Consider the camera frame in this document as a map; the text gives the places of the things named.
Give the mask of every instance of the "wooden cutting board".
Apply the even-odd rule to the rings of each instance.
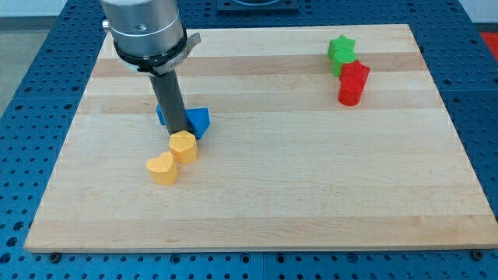
[[[175,185],[146,75],[106,39],[26,241],[33,252],[488,248],[498,225],[406,25],[190,30],[177,70],[212,125]],[[338,103],[328,42],[372,69]]]

